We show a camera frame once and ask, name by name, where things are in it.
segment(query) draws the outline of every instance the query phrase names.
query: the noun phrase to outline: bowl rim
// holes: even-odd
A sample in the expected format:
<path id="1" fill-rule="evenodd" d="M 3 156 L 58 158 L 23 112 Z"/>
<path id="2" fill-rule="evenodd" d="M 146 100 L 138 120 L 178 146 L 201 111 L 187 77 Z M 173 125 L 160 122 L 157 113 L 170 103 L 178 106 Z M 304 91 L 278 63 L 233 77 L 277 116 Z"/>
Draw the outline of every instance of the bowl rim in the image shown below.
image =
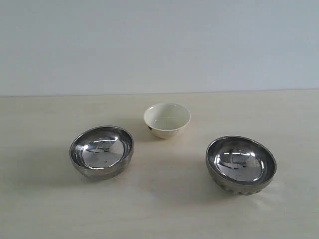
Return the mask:
<path id="1" fill-rule="evenodd" d="M 148 123 L 146 123 L 146 120 L 145 120 L 146 113 L 147 113 L 147 111 L 149 111 L 152 107 L 159 106 L 159 105 L 175 105 L 175 106 L 179 106 L 179 107 L 182 107 L 182 108 L 186 109 L 187 112 L 188 112 L 188 116 L 189 116 L 187 123 L 185 123 L 185 124 L 184 124 L 183 126 L 181 126 L 181 127 L 174 128 L 174 129 L 160 129 L 160 128 L 155 128 L 155 127 L 149 125 Z M 158 131 L 165 131 L 165 132 L 176 131 L 176 130 L 179 130 L 179 129 L 181 129 L 181 128 L 186 127 L 186 126 L 188 125 L 188 123 L 190 122 L 190 119 L 191 119 L 191 113 L 190 113 L 190 110 L 189 110 L 187 107 L 185 107 L 185 106 L 183 106 L 183 105 L 180 105 L 180 104 L 177 104 L 177 103 L 171 103 L 171 102 L 159 102 L 159 103 L 156 103 L 156 104 L 154 104 L 154 105 L 151 105 L 151 106 L 149 106 L 149 107 L 144 111 L 144 115 L 143 115 L 144 123 L 145 123 L 148 127 L 153 128 L 153 129 L 156 129 L 156 130 L 158 130 Z"/>
<path id="2" fill-rule="evenodd" d="M 73 157 L 71 156 L 71 150 L 72 150 L 72 148 L 73 148 L 75 142 L 76 142 L 80 137 L 82 137 L 84 134 L 86 134 L 86 133 L 88 133 L 88 132 L 90 132 L 90 131 L 93 131 L 93 130 L 95 130 L 95 129 L 98 129 L 98 128 L 111 128 L 111 127 L 112 127 L 112 128 L 117 128 L 117 129 L 120 129 L 120 130 L 123 130 L 125 133 L 127 133 L 127 134 L 129 135 L 130 139 L 132 140 L 132 147 L 130 148 L 130 151 L 128 151 L 128 153 L 127 153 L 127 155 L 126 155 L 125 157 L 122 157 L 119 161 L 117 161 L 116 163 L 114 163 L 113 165 L 111 165 L 111 166 L 109 166 L 109 167 L 107 167 L 107 168 L 83 167 L 82 165 L 77 164 L 77 163 L 73 160 Z M 83 133 L 81 133 L 79 136 L 77 136 L 77 137 L 73 140 L 73 142 L 71 143 L 71 145 L 70 145 L 70 148 L 69 148 L 69 157 L 70 157 L 72 163 L 76 163 L 76 165 L 77 165 L 78 167 L 80 167 L 80 168 L 90 169 L 90 170 L 106 170 L 106 169 L 110 169 L 110 168 L 112 168 L 112 167 L 118 165 L 118 163 L 122 162 L 124 158 L 127 158 L 127 157 L 128 157 L 128 155 L 130 154 L 130 152 L 131 152 L 133 149 L 134 149 L 134 139 L 133 139 L 132 135 L 131 135 L 126 129 L 121 128 L 121 127 L 118 127 L 118 126 L 114 126 L 114 125 L 103 125 L 103 126 L 97 126 L 97 127 L 88 129 L 88 130 L 84 131 Z"/>
<path id="3" fill-rule="evenodd" d="M 210 149 L 210 147 L 215 144 L 216 142 L 222 140 L 222 139 L 226 139 L 226 138 L 238 138 L 238 139 L 244 139 L 244 140 L 248 140 L 252 143 L 255 143 L 257 144 L 258 146 L 262 147 L 264 150 L 266 150 L 266 152 L 270 155 L 270 158 L 272 160 L 272 162 L 274 163 L 274 172 L 272 173 L 271 177 L 269 177 L 267 180 L 264 180 L 264 181 L 259 181 L 259 182 L 250 182 L 250 181 L 237 181 L 235 179 L 232 179 L 232 178 L 229 178 L 229 177 L 225 177 L 221 172 L 219 172 L 218 170 L 216 170 L 212 165 L 211 163 L 209 162 L 208 160 L 208 151 Z M 247 137 L 243 137 L 243 136 L 237 136 L 237 135 L 227 135 L 227 136 L 222 136 L 222 137 L 219 137 L 217 139 L 215 139 L 213 142 L 211 142 L 209 144 L 209 146 L 207 147 L 207 150 L 206 150 L 206 162 L 207 162 L 207 165 L 209 166 L 210 170 L 213 170 L 219 177 L 227 180 L 227 181 L 230 181 L 232 183 L 235 183 L 235 184 L 238 184 L 238 185 L 246 185 L 246 186 L 253 186 L 253 185 L 258 185 L 258 184 L 267 184 L 268 182 L 270 182 L 274 175 L 276 174 L 276 171 L 277 171 L 277 163 L 276 163 L 276 160 L 273 156 L 273 154 L 269 151 L 268 148 L 266 148 L 264 145 L 262 145 L 261 143 L 251 139 L 251 138 L 247 138 Z"/>

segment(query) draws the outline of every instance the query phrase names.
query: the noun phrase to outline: ceramic cup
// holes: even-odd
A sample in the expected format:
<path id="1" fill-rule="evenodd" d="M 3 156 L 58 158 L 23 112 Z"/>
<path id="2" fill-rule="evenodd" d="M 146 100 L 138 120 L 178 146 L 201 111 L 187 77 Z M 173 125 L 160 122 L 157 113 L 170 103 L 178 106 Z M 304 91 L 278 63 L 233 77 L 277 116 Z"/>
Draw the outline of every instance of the ceramic cup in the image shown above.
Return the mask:
<path id="1" fill-rule="evenodd" d="M 144 121 L 159 138 L 171 138 L 181 134 L 190 121 L 189 110 L 175 103 L 158 103 L 144 113 Z"/>

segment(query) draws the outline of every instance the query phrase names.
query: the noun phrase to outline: stainless steel bowl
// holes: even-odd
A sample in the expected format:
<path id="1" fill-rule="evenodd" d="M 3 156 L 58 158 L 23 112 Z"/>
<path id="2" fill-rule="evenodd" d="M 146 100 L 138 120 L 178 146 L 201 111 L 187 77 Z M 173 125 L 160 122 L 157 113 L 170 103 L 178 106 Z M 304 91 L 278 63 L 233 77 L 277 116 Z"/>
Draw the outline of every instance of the stainless steel bowl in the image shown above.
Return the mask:
<path id="1" fill-rule="evenodd" d="M 70 158 L 84 176 L 109 179 L 124 171 L 133 151 L 133 138 L 125 129 L 101 126 L 82 133 L 73 141 Z"/>
<path id="2" fill-rule="evenodd" d="M 213 141 L 206 152 L 206 165 L 222 189 L 238 195 L 260 192 L 271 182 L 277 168 L 266 147 L 240 136 Z"/>

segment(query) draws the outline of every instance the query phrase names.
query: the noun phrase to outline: white wall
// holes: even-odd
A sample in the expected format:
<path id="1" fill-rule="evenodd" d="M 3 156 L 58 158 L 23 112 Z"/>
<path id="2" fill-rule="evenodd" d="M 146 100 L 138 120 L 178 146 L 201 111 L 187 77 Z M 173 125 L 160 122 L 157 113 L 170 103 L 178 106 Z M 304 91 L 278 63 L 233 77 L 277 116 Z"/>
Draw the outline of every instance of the white wall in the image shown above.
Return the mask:
<path id="1" fill-rule="evenodd" d="M 0 0 L 0 95 L 319 87 L 318 0 Z"/>

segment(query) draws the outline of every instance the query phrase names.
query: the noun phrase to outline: wooden table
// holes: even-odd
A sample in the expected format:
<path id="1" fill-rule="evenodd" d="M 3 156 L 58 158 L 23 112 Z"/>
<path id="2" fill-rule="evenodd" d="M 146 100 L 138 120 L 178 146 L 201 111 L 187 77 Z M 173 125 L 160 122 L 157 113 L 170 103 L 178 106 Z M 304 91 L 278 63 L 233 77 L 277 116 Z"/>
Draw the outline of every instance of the wooden table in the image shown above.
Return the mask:
<path id="1" fill-rule="evenodd" d="M 181 136 L 154 137 L 143 113 L 188 107 Z M 128 169 L 89 182 L 68 155 L 81 132 L 113 124 L 134 137 Z M 205 166 L 223 135 L 253 138 L 277 174 L 261 193 L 232 196 Z M 318 238 L 319 90 L 0 98 L 1 239 Z"/>

